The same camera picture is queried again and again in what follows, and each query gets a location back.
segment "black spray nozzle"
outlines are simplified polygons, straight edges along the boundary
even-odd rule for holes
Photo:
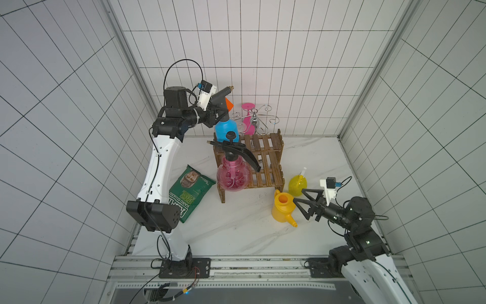
[[[229,131],[226,134],[226,138],[229,139],[229,141],[224,141],[224,142],[213,142],[213,141],[208,141],[209,144],[220,147],[224,152],[226,159],[229,161],[235,161],[238,158],[238,155],[241,155],[243,159],[252,166],[253,169],[255,169],[256,172],[260,172],[261,167],[258,165],[258,160],[251,153],[248,148],[246,148],[246,145],[243,143],[235,143],[233,142],[233,139],[236,138],[236,133],[233,131]]]
[[[228,107],[226,106],[226,96],[233,91],[233,86],[226,87],[211,96],[210,102],[215,105],[219,111],[219,121],[227,122],[229,120]]]

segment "black mounting plate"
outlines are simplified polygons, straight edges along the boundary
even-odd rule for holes
[[[332,275],[328,271],[327,267],[324,265],[328,263],[328,258],[308,258],[306,262],[308,263],[307,267],[311,271],[311,278],[318,278],[318,279],[335,278],[335,276]]]
[[[199,279],[207,279],[209,277],[209,271],[211,270],[211,259],[210,258],[193,258],[192,259],[192,271],[190,274],[181,277],[178,275],[177,271],[172,271],[167,267],[169,261],[162,261],[162,265],[160,265],[160,273],[158,277],[160,279],[187,279],[187,278],[194,278],[195,276],[195,267],[198,267],[200,273],[198,275]]]

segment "yellow watering can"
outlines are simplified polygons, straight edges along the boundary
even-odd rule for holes
[[[292,211],[295,209],[294,197],[288,193],[275,190],[275,204],[272,208],[272,216],[278,222],[289,222],[297,227],[297,223],[292,218]]]

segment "black handle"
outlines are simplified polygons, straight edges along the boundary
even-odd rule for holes
[[[260,167],[260,165],[258,165],[258,160],[255,157],[255,155],[253,155],[253,153],[251,153],[251,151],[248,150],[248,148],[246,148],[246,146],[243,143],[234,143],[233,142],[233,139],[236,138],[236,133],[233,132],[233,131],[229,131],[226,134],[226,137],[230,140],[229,142],[228,141],[224,141],[224,142],[212,142],[212,141],[210,142],[210,141],[208,141],[208,143],[210,143],[211,145],[215,145],[215,146],[220,147],[226,153],[231,153],[231,154],[234,154],[234,155],[241,155],[243,157],[243,159],[247,163],[249,163],[250,166],[252,166],[253,169],[255,169],[256,172],[260,172],[261,167]]]

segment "pink liquid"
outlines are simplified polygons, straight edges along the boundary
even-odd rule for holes
[[[243,161],[241,156],[238,156],[235,161],[228,161],[226,157],[223,157],[223,163],[218,168],[216,178],[221,188],[226,191],[240,191],[246,188],[250,182],[250,166]]]

